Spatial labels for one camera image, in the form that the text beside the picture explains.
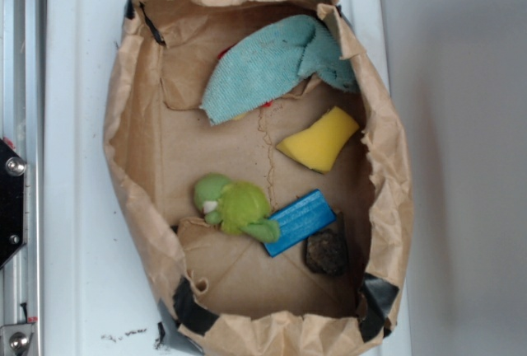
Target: green stuffed frog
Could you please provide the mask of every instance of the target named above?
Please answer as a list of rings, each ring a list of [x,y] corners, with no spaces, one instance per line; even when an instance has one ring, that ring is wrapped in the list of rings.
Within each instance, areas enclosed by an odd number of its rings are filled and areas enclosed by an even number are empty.
[[[280,237],[278,222],[267,219],[271,213],[267,197],[248,181],[210,173],[194,186],[194,204],[205,215],[205,222],[221,225],[225,234],[247,234],[263,243]]]

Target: bolt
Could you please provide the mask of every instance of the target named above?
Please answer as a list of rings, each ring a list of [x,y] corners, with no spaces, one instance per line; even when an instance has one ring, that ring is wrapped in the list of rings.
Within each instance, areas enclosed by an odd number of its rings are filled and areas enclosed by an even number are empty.
[[[29,347],[30,341],[24,333],[17,332],[9,339],[9,346],[16,354],[21,354]]]
[[[11,235],[9,237],[9,242],[12,245],[18,245],[20,243],[20,237],[18,235]]]
[[[26,163],[19,157],[11,157],[6,162],[6,171],[11,176],[20,176],[26,171]]]

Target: blue block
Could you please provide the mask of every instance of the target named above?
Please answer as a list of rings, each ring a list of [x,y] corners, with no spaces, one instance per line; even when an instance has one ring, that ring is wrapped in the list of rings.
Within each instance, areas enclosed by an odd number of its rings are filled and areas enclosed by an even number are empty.
[[[315,190],[274,213],[269,219],[276,220],[281,231],[277,242],[264,244],[267,252],[274,257],[331,224],[337,217],[320,190]]]

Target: yellow sponge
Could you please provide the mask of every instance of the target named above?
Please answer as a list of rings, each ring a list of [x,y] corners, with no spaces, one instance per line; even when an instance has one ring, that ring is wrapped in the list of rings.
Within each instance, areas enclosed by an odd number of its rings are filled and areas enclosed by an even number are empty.
[[[313,171],[327,173],[358,128],[353,117],[335,106],[308,129],[283,139],[277,149]]]

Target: paper bag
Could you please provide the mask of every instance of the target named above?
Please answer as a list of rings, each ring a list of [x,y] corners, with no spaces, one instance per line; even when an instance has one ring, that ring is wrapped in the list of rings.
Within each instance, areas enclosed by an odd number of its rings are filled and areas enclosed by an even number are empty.
[[[413,225],[403,126],[338,0],[129,0],[110,81],[104,149],[156,299],[206,354],[361,354],[397,323]],[[199,109],[218,55],[297,14],[318,17],[349,60],[357,92],[316,76],[270,107],[211,126]],[[333,106],[360,132],[326,175],[276,150]],[[349,268],[314,274],[300,243],[271,258],[210,228],[192,204],[208,172],[260,186],[273,210],[313,189],[342,214]]]

